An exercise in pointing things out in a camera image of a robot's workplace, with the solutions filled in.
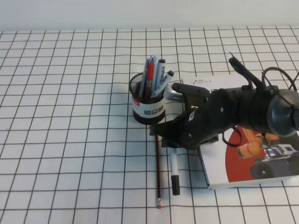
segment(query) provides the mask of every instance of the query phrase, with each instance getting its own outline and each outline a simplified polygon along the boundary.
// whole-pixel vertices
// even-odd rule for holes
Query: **white wall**
[[[0,30],[299,23],[298,0],[0,0]]]

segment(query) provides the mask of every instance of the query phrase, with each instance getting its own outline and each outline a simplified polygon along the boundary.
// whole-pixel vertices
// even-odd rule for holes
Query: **black mesh pen holder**
[[[129,82],[132,94],[133,116],[141,124],[152,125],[159,123],[165,117],[165,102],[163,95],[145,99],[139,97],[142,73],[135,75]]]

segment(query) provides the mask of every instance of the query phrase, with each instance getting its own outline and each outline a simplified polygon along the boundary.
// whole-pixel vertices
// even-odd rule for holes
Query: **book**
[[[237,88],[247,85],[247,80],[238,74],[184,78],[184,84],[204,87],[209,91],[219,88]],[[242,140],[238,147],[225,144],[222,135],[214,143],[200,146],[201,162],[208,187],[212,189],[240,187],[265,182],[276,182],[299,175],[299,136],[279,137],[266,134],[265,138],[253,130],[237,126]],[[240,142],[233,129],[224,133],[228,142]]]

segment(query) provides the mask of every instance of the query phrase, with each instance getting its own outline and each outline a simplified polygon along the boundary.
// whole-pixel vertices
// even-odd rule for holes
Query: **table surface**
[[[279,66],[294,78],[297,35],[289,26],[0,31],[0,223],[299,223],[299,178],[213,191],[196,152],[184,149],[180,196],[161,150],[156,209],[155,143],[128,93],[152,54],[166,59],[173,81],[234,73],[230,52],[258,77]],[[165,120],[181,112],[167,102]]]

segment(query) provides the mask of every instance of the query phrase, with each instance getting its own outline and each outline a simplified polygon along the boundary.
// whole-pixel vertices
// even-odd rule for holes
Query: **red pencil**
[[[155,135],[155,142],[156,142],[156,170],[157,170],[157,207],[161,209],[162,203],[161,203],[161,186],[160,186],[160,155],[159,155],[159,139],[157,135]]]
[[[147,74],[147,81],[146,81],[146,89],[145,89],[145,99],[149,99],[151,96],[151,81],[153,79],[154,74],[154,59],[151,56],[149,58],[148,64],[148,74]]]

